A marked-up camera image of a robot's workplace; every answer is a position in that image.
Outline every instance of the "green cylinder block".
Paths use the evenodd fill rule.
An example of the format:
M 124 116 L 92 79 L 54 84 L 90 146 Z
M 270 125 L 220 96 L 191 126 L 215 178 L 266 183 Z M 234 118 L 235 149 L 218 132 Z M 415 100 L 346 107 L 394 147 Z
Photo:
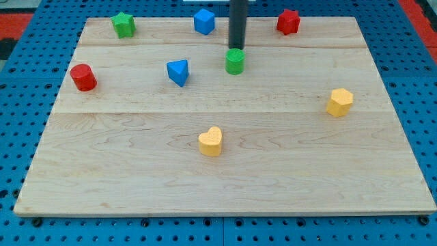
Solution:
M 226 72 L 232 75 L 240 74 L 244 71 L 244 51 L 240 49 L 230 49 L 226 53 Z

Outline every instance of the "yellow heart block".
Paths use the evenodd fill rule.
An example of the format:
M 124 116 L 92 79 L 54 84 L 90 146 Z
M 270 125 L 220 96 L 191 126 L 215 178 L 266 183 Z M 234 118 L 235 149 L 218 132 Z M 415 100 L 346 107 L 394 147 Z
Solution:
M 213 126 L 207 133 L 199 135 L 199 151 L 206 156 L 219 156 L 223 136 L 217 126 Z

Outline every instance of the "wooden board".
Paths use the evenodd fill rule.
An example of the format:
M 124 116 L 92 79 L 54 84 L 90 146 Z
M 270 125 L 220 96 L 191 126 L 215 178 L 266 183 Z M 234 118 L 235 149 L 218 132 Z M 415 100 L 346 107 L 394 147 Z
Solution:
M 302 18 L 284 36 L 249 18 L 246 68 L 224 70 L 227 19 L 209 36 L 190 18 L 136 18 L 119 40 L 87 21 L 15 212 L 24 217 L 409 215 L 436 210 L 354 18 Z M 183 88 L 165 64 L 188 59 Z M 332 89 L 354 93 L 342 118 Z M 197 137 L 223 131 L 223 153 Z

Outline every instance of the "blue pegboard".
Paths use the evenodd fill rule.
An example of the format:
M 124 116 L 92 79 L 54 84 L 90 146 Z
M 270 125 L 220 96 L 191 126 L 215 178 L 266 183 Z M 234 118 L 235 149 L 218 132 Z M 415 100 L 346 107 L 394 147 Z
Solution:
M 22 219 L 12 212 L 86 18 L 227 16 L 181 0 L 43 0 L 0 73 L 0 245 L 437 245 L 437 216 Z M 355 16 L 437 198 L 437 67 L 394 0 L 266 1 L 250 16 Z

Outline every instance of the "red block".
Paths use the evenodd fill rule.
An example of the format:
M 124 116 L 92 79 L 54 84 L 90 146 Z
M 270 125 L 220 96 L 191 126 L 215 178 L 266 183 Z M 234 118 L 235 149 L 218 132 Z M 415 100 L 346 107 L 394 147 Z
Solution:
M 70 76 L 73 78 L 77 89 L 82 92 L 92 90 L 97 85 L 97 80 L 87 64 L 75 65 L 70 71 Z
M 278 25 L 276 29 L 282 31 L 284 35 L 297 33 L 299 29 L 299 12 L 285 9 L 278 17 Z

